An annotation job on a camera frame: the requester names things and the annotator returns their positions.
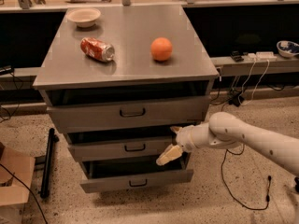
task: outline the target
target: white cable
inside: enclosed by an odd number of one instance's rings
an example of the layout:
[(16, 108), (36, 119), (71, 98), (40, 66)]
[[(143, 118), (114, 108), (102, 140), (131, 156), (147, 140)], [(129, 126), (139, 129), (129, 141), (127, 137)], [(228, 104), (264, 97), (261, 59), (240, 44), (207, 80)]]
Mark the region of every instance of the white cable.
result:
[(239, 101), (239, 103), (241, 104), (241, 101), (240, 101), (240, 96), (244, 93), (244, 85), (249, 81), (250, 77), (251, 77), (251, 73), (252, 73), (252, 70), (253, 70), (253, 67), (254, 65), (256, 64), (256, 58), (254, 59), (254, 63), (252, 65), (252, 67), (250, 68), (250, 71), (249, 71), (249, 76), (247, 77), (247, 79), (244, 81), (244, 83), (242, 84), (242, 87), (241, 87), (241, 93), (237, 96), (237, 99)]
[(266, 74), (266, 72), (267, 72), (267, 70), (268, 70), (268, 68), (269, 68), (269, 66), (270, 66), (270, 61), (269, 61), (269, 60), (267, 60), (267, 61), (268, 61), (268, 65), (267, 65), (267, 67), (265, 68), (263, 74), (261, 75), (261, 77), (260, 77), (258, 83), (255, 85), (255, 87), (254, 87), (254, 89), (253, 89), (253, 92), (252, 92), (252, 94), (251, 94), (251, 100), (247, 101), (244, 105), (247, 105), (249, 102), (251, 102), (251, 101), (253, 100), (254, 92), (256, 91), (256, 89), (257, 89), (258, 85), (260, 84), (260, 82), (261, 82), (263, 76)]

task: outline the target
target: black metal rod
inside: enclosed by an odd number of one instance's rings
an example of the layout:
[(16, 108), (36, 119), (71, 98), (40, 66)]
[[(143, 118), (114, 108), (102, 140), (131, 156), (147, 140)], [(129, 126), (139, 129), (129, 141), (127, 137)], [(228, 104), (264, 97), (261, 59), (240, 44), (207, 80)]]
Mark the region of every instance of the black metal rod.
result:
[(49, 191), (50, 166), (51, 166), (52, 151), (53, 151), (54, 143), (55, 143), (55, 130), (53, 128), (50, 128), (48, 144), (47, 144), (47, 153), (46, 153), (46, 159), (45, 159), (45, 166), (44, 166), (43, 181), (41, 184), (41, 191), (40, 191), (41, 198), (48, 198), (49, 194), (50, 194), (50, 191)]

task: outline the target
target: bowl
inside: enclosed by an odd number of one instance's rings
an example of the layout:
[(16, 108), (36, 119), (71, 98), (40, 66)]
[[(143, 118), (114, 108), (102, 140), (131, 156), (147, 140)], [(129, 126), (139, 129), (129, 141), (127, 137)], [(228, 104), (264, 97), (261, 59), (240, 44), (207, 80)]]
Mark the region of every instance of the bowl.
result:
[(299, 54), (299, 45), (292, 41), (278, 41), (278, 52), (280, 56), (291, 58)]
[(78, 27), (87, 28), (95, 25), (95, 21), (101, 16), (101, 12), (96, 8), (76, 8), (70, 10), (66, 17), (74, 22)]

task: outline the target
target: cabinet top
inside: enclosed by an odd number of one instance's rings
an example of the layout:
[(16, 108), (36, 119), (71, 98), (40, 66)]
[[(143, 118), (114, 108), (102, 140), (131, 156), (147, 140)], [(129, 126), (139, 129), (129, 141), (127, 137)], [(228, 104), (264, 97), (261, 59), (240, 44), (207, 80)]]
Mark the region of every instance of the cabinet top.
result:
[[(218, 73), (180, 5), (101, 7), (92, 28), (64, 16), (34, 87), (39, 90), (92, 88), (150, 82), (213, 79)], [(150, 45), (157, 37), (173, 45), (171, 58), (157, 63)], [(80, 48), (94, 37), (115, 48), (114, 61), (101, 63)]]

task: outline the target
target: drawer handle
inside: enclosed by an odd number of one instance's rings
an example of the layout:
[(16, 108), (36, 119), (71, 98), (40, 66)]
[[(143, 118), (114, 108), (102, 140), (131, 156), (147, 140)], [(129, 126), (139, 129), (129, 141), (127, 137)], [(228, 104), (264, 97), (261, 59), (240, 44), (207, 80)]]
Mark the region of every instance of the drawer handle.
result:
[(146, 144), (143, 144), (142, 147), (137, 147), (137, 148), (128, 148), (128, 146), (124, 146), (124, 150), (126, 152), (138, 152), (138, 151), (143, 151), (146, 149)]
[(129, 181), (129, 185), (131, 188), (145, 187), (148, 185), (148, 179), (144, 180), (144, 183), (141, 184), (132, 184), (131, 180)]
[(142, 108), (142, 110), (140, 112), (124, 112), (124, 111), (120, 110), (120, 116), (122, 116), (124, 118), (144, 116), (145, 113), (146, 113), (145, 108)]

